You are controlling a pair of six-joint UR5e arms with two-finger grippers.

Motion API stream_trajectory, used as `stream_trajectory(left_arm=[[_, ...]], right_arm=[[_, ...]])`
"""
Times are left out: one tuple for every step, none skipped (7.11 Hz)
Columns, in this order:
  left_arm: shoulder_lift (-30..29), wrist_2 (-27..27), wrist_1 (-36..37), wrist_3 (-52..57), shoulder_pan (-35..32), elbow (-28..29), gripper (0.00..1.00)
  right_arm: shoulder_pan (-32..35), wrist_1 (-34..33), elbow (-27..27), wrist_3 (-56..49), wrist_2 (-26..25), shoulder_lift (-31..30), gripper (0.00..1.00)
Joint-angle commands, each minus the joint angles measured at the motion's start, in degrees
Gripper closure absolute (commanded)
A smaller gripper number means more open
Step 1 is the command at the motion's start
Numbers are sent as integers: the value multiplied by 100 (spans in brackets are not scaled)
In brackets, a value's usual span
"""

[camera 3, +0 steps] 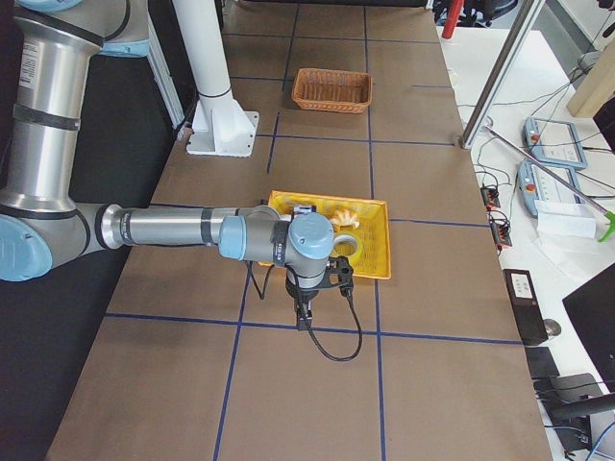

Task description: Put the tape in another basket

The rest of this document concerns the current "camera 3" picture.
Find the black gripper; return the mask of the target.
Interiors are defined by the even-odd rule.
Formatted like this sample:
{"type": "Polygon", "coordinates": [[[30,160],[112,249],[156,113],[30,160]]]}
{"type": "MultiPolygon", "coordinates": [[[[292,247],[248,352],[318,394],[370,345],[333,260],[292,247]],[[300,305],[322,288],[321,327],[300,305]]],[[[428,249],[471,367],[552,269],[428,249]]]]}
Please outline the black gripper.
{"type": "Polygon", "coordinates": [[[309,330],[309,303],[318,295],[321,275],[303,277],[293,267],[286,268],[285,287],[294,299],[296,308],[296,328],[309,330]]]}

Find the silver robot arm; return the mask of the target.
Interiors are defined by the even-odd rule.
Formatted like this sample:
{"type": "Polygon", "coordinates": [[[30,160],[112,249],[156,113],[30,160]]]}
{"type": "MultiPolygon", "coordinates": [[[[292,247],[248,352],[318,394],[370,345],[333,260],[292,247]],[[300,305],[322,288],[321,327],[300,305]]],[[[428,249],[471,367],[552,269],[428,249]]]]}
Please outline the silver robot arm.
{"type": "Polygon", "coordinates": [[[77,204],[68,194],[90,59],[143,57],[144,1],[18,1],[24,35],[7,184],[1,191],[1,277],[21,282],[82,255],[123,246],[214,246],[226,257],[283,267],[300,329],[330,286],[329,220],[309,208],[290,219],[269,206],[150,207],[77,204]]]}

